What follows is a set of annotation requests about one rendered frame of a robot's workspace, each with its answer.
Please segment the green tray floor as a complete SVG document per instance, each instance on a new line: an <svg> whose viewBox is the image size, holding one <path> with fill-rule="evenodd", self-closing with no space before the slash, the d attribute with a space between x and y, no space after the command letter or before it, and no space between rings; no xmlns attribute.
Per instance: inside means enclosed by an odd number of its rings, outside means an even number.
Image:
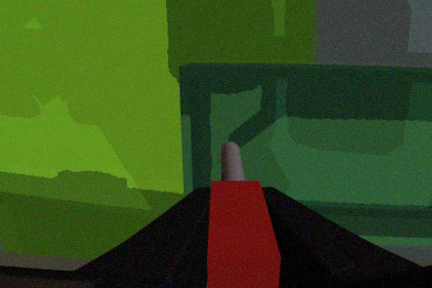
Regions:
<svg viewBox="0 0 432 288"><path fill-rule="evenodd" d="M335 216L432 219L432 83L199 78L201 187L239 146L260 181Z"/></svg>

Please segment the red-headed stop pin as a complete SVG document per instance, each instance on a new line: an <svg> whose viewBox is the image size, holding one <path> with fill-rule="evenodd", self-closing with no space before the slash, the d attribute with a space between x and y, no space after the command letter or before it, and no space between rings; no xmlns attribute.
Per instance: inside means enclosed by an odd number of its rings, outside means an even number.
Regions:
<svg viewBox="0 0 432 288"><path fill-rule="evenodd" d="M221 146L211 181L207 288L279 288L281 253L260 181L245 181L239 146Z"/></svg>

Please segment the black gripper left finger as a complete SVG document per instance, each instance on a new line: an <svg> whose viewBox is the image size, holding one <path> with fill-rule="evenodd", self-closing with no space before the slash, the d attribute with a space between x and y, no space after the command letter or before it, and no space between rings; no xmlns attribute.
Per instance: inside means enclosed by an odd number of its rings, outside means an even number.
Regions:
<svg viewBox="0 0 432 288"><path fill-rule="evenodd" d="M75 270L0 267L0 288L205 288L211 187Z"/></svg>

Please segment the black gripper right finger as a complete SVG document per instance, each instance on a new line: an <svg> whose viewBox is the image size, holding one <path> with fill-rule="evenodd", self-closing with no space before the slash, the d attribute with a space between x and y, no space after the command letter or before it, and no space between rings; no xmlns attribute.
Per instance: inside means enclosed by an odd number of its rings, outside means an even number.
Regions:
<svg viewBox="0 0 432 288"><path fill-rule="evenodd" d="M262 188L281 253L279 288L432 288L432 265L390 253L286 193Z"/></svg>

